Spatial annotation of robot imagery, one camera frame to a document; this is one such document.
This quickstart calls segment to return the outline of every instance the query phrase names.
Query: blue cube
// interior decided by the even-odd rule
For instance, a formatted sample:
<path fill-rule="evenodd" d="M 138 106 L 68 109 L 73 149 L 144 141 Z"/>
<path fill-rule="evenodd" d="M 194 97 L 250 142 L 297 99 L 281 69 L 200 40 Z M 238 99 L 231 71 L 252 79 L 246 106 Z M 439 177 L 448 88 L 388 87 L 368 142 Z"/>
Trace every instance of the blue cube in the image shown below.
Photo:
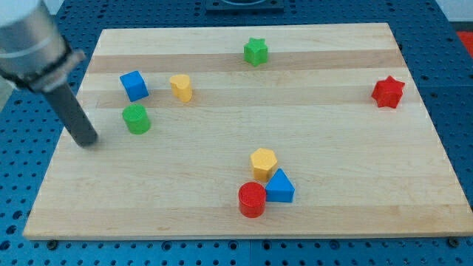
<path fill-rule="evenodd" d="M 120 77 L 121 83 L 125 87 L 126 94 L 131 102 L 140 100 L 149 95 L 145 81 L 138 71 L 133 71 Z"/>

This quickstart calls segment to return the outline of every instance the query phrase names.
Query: toy block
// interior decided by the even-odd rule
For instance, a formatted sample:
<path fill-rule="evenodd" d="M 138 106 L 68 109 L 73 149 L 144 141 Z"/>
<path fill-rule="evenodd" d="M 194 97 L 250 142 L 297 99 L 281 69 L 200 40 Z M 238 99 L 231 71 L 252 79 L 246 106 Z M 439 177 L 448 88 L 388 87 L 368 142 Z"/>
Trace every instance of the toy block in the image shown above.
<path fill-rule="evenodd" d="M 248 218 L 256 218 L 265 212 L 266 190 L 256 182 L 242 185 L 238 191 L 239 211 Z"/>
<path fill-rule="evenodd" d="M 120 81 L 125 87 L 126 94 L 131 102 L 140 100 L 149 95 L 145 81 L 138 71 L 120 76 Z"/>
<path fill-rule="evenodd" d="M 292 202 L 295 188 L 282 169 L 278 169 L 266 185 L 266 201 Z"/>
<path fill-rule="evenodd" d="M 378 107 L 396 108 L 401 101 L 402 88 L 405 83 L 395 80 L 389 76 L 384 81 L 378 81 L 375 89 L 372 91 L 371 97 L 376 100 Z"/>
<path fill-rule="evenodd" d="M 245 61 L 257 67 L 259 64 L 268 62 L 268 47 L 263 38 L 250 38 L 244 48 Z"/>
<path fill-rule="evenodd" d="M 259 148 L 250 156 L 254 179 L 267 182 L 276 170 L 278 160 L 274 151 Z"/>
<path fill-rule="evenodd" d="M 169 82 L 171 83 L 172 94 L 179 98 L 183 103 L 187 103 L 192 98 L 191 79 L 188 75 L 173 75 Z"/>
<path fill-rule="evenodd" d="M 141 104 L 136 103 L 126 107 L 122 112 L 122 117 L 132 134 L 143 134 L 151 127 L 145 106 Z"/>

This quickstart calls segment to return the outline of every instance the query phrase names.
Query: red cylinder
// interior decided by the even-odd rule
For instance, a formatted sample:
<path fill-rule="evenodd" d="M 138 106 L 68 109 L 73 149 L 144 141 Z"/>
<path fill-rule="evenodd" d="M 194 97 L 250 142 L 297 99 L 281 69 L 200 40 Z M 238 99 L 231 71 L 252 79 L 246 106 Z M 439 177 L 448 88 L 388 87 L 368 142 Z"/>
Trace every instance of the red cylinder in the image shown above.
<path fill-rule="evenodd" d="M 265 212 L 266 190 L 256 182 L 242 185 L 238 191 L 239 211 L 248 218 L 256 218 Z"/>

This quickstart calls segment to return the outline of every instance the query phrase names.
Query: wooden board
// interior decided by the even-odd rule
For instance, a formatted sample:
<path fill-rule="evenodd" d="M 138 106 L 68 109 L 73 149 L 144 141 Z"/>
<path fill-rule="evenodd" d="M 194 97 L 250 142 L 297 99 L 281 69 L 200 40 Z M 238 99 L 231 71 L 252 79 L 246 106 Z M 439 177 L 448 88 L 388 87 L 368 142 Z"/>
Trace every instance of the wooden board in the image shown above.
<path fill-rule="evenodd" d="M 267 64 L 243 61 L 266 38 Z M 131 135 L 118 77 L 139 69 L 152 128 Z M 181 103 L 169 78 L 187 73 Z M 379 109 L 375 82 L 406 82 Z M 462 236 L 473 215 L 387 24 L 104 30 L 79 98 L 100 134 L 63 132 L 30 214 L 29 239 Z M 249 155 L 273 149 L 292 204 L 238 210 Z"/>

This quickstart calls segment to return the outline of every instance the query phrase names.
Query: green star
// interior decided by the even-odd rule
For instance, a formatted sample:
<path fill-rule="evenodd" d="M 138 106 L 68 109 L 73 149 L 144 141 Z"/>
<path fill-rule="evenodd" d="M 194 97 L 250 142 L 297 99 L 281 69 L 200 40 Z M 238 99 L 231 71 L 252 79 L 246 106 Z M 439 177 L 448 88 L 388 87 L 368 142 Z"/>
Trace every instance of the green star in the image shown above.
<path fill-rule="evenodd" d="M 250 38 L 245 45 L 245 61 L 254 67 L 268 62 L 268 47 L 263 38 Z"/>

